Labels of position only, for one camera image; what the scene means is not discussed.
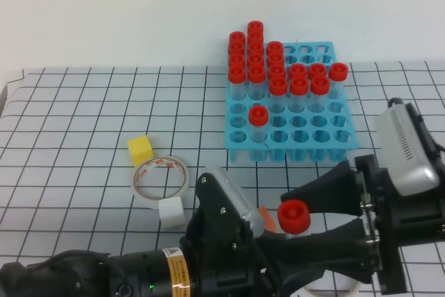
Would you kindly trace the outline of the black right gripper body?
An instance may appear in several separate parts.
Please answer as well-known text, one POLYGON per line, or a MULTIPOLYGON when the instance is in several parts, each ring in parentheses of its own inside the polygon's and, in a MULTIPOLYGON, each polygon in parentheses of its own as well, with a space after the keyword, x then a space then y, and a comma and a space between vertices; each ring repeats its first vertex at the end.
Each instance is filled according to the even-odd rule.
POLYGON ((380 241, 380 283, 404 283, 403 265, 398 249, 444 240, 444 163, 432 160, 439 186, 416 195, 398 193, 386 168, 381 169, 373 155, 358 156, 355 165, 363 173, 371 196, 375 227, 380 241))

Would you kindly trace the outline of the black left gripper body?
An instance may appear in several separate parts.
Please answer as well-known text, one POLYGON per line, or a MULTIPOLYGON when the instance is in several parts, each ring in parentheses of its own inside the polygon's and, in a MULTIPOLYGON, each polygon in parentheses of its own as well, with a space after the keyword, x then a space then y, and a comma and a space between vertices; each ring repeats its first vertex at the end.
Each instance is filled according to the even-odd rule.
POLYGON ((195 190, 200 205, 180 239, 191 295, 276 296, 276 272, 216 176, 203 173, 195 190))

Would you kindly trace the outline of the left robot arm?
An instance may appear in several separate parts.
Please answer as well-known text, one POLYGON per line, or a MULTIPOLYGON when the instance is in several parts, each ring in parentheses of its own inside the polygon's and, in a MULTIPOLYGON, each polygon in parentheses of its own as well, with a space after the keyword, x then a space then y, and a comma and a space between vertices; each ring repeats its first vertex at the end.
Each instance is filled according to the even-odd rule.
POLYGON ((278 272, 216 176, 177 247, 109 256, 68 250, 31 265, 1 267, 2 296, 278 296, 278 272))

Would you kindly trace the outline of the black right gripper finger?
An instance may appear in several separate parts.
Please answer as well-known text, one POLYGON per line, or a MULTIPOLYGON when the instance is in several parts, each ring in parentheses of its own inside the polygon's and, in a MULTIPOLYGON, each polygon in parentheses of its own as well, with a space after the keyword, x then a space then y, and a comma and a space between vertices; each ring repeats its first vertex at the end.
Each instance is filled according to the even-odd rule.
POLYGON ((326 271, 372 283, 373 260, 359 218, 333 230, 290 239, 264 232, 259 249, 277 280, 277 296, 290 296, 326 271))
POLYGON ((362 215, 355 171, 349 161, 342 161, 318 179, 281 195, 282 202, 289 200, 304 202, 314 214, 362 215))

